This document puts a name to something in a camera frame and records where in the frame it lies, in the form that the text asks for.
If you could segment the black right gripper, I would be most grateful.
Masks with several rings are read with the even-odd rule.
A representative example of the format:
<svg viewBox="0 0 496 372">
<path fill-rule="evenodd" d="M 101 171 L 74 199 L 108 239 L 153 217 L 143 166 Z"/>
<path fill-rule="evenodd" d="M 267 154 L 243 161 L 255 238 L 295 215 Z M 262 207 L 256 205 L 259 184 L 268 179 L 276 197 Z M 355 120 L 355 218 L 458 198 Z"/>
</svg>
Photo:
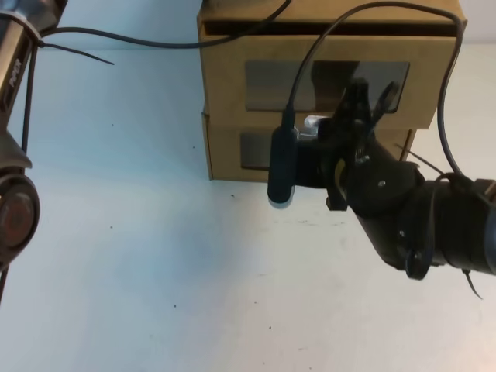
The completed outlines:
<svg viewBox="0 0 496 372">
<path fill-rule="evenodd" d="M 371 112 L 375 126 L 399 91 L 392 81 Z M 331 211 L 351 209 L 380 258 L 411 279 L 425 276 L 425 252 L 406 242 L 402 212 L 425 180 L 413 163 L 397 160 L 369 124 L 369 84 L 351 81 L 333 118 L 317 122 L 314 139 L 297 142 L 296 184 L 327 192 Z"/>
</svg>

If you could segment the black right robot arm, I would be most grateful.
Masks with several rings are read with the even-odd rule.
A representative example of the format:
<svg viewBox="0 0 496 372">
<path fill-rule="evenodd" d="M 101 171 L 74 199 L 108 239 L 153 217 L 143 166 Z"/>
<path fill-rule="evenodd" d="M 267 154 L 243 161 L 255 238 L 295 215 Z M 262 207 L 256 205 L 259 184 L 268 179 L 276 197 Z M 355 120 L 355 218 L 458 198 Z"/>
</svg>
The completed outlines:
<svg viewBox="0 0 496 372">
<path fill-rule="evenodd" d="M 495 182 L 427 180 L 384 148 L 375 127 L 397 90 L 389 84 L 371 108 L 367 82 L 352 81 L 316 138 L 298 144 L 297 185 L 326 190 L 332 211 L 353 211 L 380 258 L 411 279 L 442 265 L 494 274 Z"/>
</svg>

